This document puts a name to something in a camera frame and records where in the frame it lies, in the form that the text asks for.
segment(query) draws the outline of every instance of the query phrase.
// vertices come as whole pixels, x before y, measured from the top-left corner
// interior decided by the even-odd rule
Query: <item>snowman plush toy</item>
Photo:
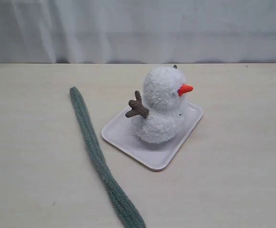
[[[135,91],[136,100],[128,103],[131,110],[125,116],[132,118],[134,135],[155,144],[174,138],[187,119],[186,94],[192,90],[176,65],[152,69],[144,80],[143,94]]]

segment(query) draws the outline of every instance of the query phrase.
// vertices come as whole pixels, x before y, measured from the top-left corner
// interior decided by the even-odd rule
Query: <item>orange carrot nose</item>
[[[183,84],[178,90],[178,95],[182,96],[183,94],[191,92],[192,90],[193,90],[192,86]]]

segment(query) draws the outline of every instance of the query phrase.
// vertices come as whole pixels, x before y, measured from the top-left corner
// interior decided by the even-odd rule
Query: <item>green knitted scarf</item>
[[[146,224],[143,218],[122,188],[118,185],[106,165],[103,152],[100,148],[97,135],[81,93],[76,87],[72,87],[69,92],[77,120],[83,133],[85,145],[89,151],[90,159],[103,180],[105,189],[117,216],[125,228],[145,228]]]

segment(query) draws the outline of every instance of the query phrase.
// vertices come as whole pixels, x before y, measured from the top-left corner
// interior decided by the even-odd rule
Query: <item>white plastic tray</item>
[[[188,102],[188,109],[189,118],[185,123],[183,131],[173,139],[162,144],[147,143],[133,135],[130,131],[131,119],[125,117],[125,113],[131,110],[129,106],[109,122],[102,129],[101,134],[105,141],[138,162],[154,171],[160,171],[170,163],[203,116],[201,108],[192,103]]]

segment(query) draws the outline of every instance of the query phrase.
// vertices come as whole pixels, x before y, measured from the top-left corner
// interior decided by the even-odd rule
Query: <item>white table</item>
[[[204,117],[162,172],[100,131],[154,65],[0,64],[0,228],[119,228],[69,98],[82,93],[148,228],[276,228],[276,64],[178,65]]]

